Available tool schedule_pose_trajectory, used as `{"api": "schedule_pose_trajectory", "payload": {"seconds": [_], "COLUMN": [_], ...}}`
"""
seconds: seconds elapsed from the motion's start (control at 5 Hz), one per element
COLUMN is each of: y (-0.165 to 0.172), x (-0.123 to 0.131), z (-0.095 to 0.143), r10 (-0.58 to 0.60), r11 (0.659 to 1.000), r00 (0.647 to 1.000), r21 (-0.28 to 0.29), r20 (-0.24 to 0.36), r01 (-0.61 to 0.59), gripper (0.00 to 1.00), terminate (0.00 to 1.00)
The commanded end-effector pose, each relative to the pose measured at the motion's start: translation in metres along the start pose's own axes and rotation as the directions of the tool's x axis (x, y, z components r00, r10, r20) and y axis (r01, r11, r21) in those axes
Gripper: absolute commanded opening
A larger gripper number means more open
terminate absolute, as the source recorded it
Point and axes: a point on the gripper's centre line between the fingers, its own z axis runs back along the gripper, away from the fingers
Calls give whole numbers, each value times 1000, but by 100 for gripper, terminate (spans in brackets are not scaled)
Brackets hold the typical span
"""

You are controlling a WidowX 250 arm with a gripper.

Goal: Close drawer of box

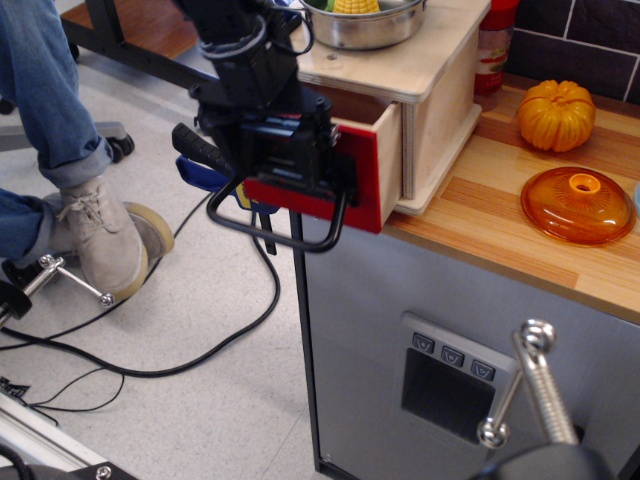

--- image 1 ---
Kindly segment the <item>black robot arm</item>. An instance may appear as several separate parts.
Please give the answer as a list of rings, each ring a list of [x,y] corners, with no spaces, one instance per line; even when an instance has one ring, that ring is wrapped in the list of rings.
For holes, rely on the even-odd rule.
[[[298,79],[290,10],[270,1],[180,1],[216,73],[191,88],[228,170],[323,200],[340,189],[328,98]]]

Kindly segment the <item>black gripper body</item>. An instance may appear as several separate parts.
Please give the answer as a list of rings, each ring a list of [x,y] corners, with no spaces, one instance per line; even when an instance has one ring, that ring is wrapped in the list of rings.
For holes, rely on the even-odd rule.
[[[194,124],[201,130],[250,120],[292,118],[317,130],[332,128],[331,101],[302,85],[288,34],[252,34],[232,40],[198,41],[215,73],[189,88],[198,102]]]

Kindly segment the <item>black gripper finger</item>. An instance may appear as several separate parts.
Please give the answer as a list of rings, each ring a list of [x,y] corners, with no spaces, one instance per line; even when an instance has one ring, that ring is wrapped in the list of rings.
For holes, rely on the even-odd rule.
[[[257,174],[256,133],[259,117],[243,117],[235,120],[213,117],[195,117],[194,125],[221,150],[231,170],[240,176],[255,177]]]
[[[251,178],[309,196],[336,194],[321,136],[302,119],[250,119],[241,124],[241,133]]]

